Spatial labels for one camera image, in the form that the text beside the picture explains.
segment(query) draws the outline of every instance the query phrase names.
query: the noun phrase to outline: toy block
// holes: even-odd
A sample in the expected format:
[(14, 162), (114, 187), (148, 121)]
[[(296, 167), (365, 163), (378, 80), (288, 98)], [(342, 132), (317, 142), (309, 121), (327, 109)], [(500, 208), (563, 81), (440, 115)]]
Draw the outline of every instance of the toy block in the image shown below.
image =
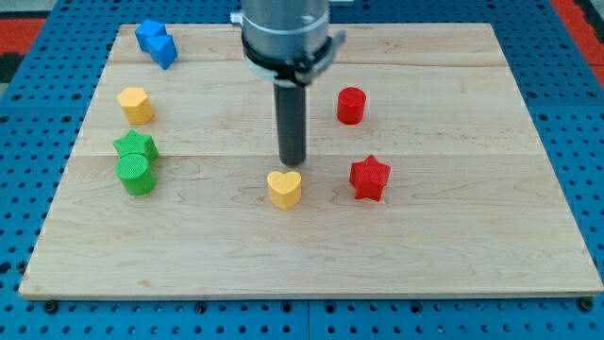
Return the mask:
[(144, 156), (152, 162), (159, 156), (153, 138), (150, 135), (139, 134), (133, 129), (126, 136), (113, 141), (113, 146), (120, 158), (135, 154)]
[(139, 42), (139, 46), (143, 52), (149, 52), (149, 46), (147, 45), (147, 38), (158, 37), (167, 35), (166, 26), (162, 23), (158, 23), (153, 20), (145, 20), (140, 24), (134, 31), (136, 40)]
[(361, 122), (367, 96), (361, 89), (349, 87), (338, 94), (338, 120), (346, 125), (356, 125)]
[(130, 124), (145, 124), (155, 115), (143, 88), (126, 88), (117, 96), (117, 100)]
[(287, 174), (273, 171), (268, 174), (268, 193), (271, 201), (281, 210), (293, 208), (302, 197), (302, 176), (290, 171)]
[(166, 35), (147, 38), (146, 41), (151, 59), (162, 69), (167, 70), (178, 55), (174, 38), (171, 35)]
[(115, 167), (115, 173), (126, 191), (133, 196), (149, 194), (157, 183), (151, 163), (139, 154), (121, 158)]
[(355, 198), (380, 201), (382, 191), (388, 183), (390, 170), (390, 165), (380, 163), (374, 155), (370, 155), (365, 161), (352, 163), (349, 181), (357, 189)]

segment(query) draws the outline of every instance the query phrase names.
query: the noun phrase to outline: blue pegboard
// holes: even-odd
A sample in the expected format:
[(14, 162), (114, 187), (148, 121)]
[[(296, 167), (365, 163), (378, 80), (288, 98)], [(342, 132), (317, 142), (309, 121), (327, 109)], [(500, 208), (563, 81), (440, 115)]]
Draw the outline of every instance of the blue pegboard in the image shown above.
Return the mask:
[[(0, 100), (0, 338), (602, 338), (602, 297), (72, 302), (17, 294), (119, 24), (226, 23), (235, 0), (59, 0)], [(604, 93), (547, 1), (356, 0), (333, 23), (491, 23), (598, 269)]]

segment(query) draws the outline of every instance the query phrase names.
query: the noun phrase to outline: green cylinder block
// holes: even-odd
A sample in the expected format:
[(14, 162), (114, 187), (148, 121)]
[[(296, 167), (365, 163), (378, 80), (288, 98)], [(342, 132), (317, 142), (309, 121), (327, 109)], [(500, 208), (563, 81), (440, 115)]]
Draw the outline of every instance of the green cylinder block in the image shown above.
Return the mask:
[(153, 166), (145, 156), (139, 154), (122, 157), (115, 167), (115, 173), (126, 191), (133, 196), (149, 194), (157, 183)]

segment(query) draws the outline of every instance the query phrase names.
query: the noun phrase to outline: wooden board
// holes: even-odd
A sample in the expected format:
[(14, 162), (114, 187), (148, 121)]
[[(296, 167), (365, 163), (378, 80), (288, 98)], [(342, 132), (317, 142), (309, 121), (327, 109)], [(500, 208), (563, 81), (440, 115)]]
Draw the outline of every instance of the wooden board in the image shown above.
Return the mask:
[[(299, 205), (282, 212), (272, 86), (239, 30), (170, 25), (162, 71), (120, 30), (24, 275), (30, 299), (507, 298), (602, 291), (489, 25), (334, 25), (337, 62), (309, 92)], [(361, 86), (365, 120), (335, 119)], [(116, 95), (156, 109), (159, 179), (125, 193), (111, 141)], [(355, 200), (351, 162), (392, 167), (381, 202)]]

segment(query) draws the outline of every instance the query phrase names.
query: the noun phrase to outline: red object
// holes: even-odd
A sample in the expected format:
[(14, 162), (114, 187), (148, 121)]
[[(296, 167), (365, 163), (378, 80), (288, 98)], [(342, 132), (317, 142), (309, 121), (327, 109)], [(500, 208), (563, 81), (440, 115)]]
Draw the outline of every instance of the red object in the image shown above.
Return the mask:
[(585, 20), (583, 9), (572, 0), (551, 0), (551, 4), (592, 67), (600, 85), (604, 86), (604, 44), (600, 43), (596, 31)]
[(0, 19), (0, 55), (27, 54), (46, 19)]
[(380, 163), (374, 155), (370, 155), (365, 161), (352, 163), (350, 184), (357, 189), (355, 198), (370, 198), (379, 201), (381, 193), (388, 183), (390, 169), (390, 165)]
[(358, 124), (365, 111), (365, 92), (358, 88), (345, 88), (338, 94), (338, 120), (347, 125)]

